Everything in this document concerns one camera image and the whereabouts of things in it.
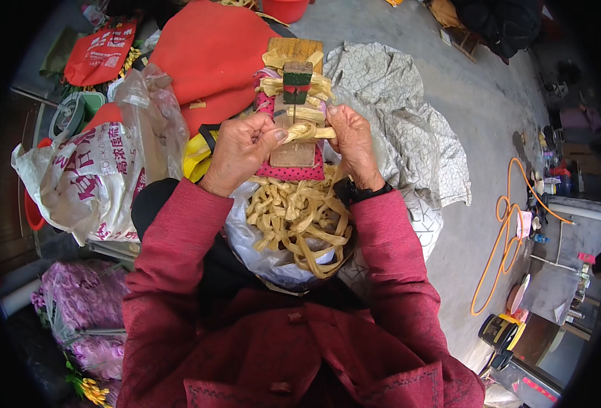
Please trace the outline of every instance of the hand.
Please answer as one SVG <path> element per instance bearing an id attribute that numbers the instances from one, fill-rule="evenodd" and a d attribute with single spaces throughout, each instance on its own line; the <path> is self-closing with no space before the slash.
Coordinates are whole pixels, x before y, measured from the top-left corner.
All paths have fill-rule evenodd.
<path id="1" fill-rule="evenodd" d="M 269 153 L 287 138 L 265 113 L 221 124 L 212 162 L 198 186 L 228 197 L 260 168 Z"/>
<path id="2" fill-rule="evenodd" d="M 357 188 L 377 191 L 384 187 L 385 181 L 373 154 L 371 124 L 344 104 L 328 107 L 327 119 L 337 134 L 329 143 L 334 151 L 341 153 L 339 166 L 353 176 Z"/>

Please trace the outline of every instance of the red tote bag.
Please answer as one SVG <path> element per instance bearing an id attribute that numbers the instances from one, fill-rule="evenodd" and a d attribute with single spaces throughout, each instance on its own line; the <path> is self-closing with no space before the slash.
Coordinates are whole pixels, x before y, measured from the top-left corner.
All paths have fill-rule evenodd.
<path id="1" fill-rule="evenodd" d="M 119 75 L 131 49 L 137 24 L 134 20 L 106 26 L 76 41 L 65 77 L 74 86 L 90 86 L 113 80 Z"/>

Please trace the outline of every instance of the woman's left hand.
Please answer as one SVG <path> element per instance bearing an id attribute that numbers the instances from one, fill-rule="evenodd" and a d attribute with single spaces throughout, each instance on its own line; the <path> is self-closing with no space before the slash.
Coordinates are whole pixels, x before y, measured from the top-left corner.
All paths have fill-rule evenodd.
<path id="1" fill-rule="evenodd" d="M 207 192 L 228 197 L 255 174 L 273 149 L 287 138 L 269 115 L 257 113 L 221 124 L 212 162 L 198 186 Z"/>

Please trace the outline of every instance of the jacket button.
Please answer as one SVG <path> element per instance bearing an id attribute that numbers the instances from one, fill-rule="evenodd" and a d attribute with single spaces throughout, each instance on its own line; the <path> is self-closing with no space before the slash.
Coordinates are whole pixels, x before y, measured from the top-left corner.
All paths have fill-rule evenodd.
<path id="1" fill-rule="evenodd" d="M 280 395 L 289 395 L 291 394 L 291 384 L 288 382 L 272 382 L 271 392 Z"/>
<path id="2" fill-rule="evenodd" d="M 289 316 L 289 322 L 291 322 L 291 323 L 303 322 L 302 314 L 300 314 L 298 312 L 290 313 L 288 316 Z"/>

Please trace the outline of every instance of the woman's right hand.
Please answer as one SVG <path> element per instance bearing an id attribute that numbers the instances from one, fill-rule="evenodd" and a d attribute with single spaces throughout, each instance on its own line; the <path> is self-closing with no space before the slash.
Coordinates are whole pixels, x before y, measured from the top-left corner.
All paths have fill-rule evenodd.
<path id="1" fill-rule="evenodd" d="M 328 141 L 334 151 L 341 154 L 339 166 L 353 176 L 356 187 L 372 191 L 384 187 L 385 181 L 373 153 L 371 125 L 368 120 L 350 106 L 340 104 L 328 107 L 327 121 L 337 134 L 336 139 Z"/>

